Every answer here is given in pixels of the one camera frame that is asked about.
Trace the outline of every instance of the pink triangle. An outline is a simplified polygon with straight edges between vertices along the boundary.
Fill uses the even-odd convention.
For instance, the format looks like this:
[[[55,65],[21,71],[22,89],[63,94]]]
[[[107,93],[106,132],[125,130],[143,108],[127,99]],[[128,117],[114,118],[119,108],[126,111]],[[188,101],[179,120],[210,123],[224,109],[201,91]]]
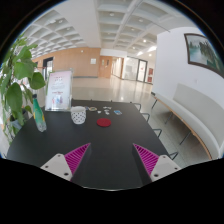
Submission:
[[[68,163],[68,166],[72,174],[74,174],[76,169],[78,168],[89,145],[90,143],[80,146],[79,148],[74,149],[65,155],[65,160]]]
[[[159,159],[159,156],[156,155],[155,153],[151,152],[150,150],[143,148],[140,145],[137,145],[137,144],[133,144],[133,145],[134,145],[136,151],[138,152],[139,157],[141,158],[142,163],[143,163],[148,175],[150,176],[150,174],[152,173],[152,171]]]

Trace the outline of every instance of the white cup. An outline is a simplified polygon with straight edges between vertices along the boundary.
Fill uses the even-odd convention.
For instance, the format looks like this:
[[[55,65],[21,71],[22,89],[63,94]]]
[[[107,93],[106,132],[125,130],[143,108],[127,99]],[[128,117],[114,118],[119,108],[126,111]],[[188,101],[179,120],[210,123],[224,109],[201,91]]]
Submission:
[[[72,107],[71,116],[75,124],[83,124],[86,120],[86,108],[80,106]]]

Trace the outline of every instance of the white bench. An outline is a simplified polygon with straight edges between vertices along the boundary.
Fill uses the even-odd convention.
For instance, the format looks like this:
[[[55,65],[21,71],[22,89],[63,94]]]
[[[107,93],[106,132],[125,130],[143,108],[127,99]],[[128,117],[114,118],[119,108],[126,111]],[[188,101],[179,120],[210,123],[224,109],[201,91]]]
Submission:
[[[155,94],[155,99],[183,121],[200,141],[210,159],[222,158],[224,109],[219,104],[203,93],[180,83],[173,99],[159,93]]]

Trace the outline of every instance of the tiled floor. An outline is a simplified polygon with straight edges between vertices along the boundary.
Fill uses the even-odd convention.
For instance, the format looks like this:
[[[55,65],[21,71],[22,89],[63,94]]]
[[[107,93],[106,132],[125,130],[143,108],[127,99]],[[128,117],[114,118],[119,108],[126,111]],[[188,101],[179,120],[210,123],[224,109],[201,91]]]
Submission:
[[[182,168],[209,161],[205,150],[199,141],[190,135],[189,138],[180,146],[179,143],[188,133],[188,128],[174,115],[165,125],[164,122],[169,116],[169,110],[157,102],[151,109],[155,99],[151,95],[152,85],[120,80],[112,76],[106,78],[74,78],[73,79],[73,98],[83,100],[105,100],[117,102],[133,102],[142,105],[141,112],[149,113],[149,125],[152,128],[161,128],[160,140],[169,153],[179,152],[175,162]],[[44,106],[44,89],[37,91],[40,106]],[[8,145],[0,131],[0,150],[7,152]]]

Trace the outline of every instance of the framed photo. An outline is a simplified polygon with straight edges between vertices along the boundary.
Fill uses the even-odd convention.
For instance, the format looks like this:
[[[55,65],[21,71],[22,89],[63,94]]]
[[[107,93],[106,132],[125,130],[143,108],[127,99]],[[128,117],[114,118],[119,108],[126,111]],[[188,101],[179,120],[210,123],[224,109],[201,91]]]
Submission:
[[[188,64],[201,66],[224,78],[224,66],[213,46],[205,36],[185,33]]]
[[[50,73],[46,89],[46,111],[71,110],[72,78],[72,71]]]

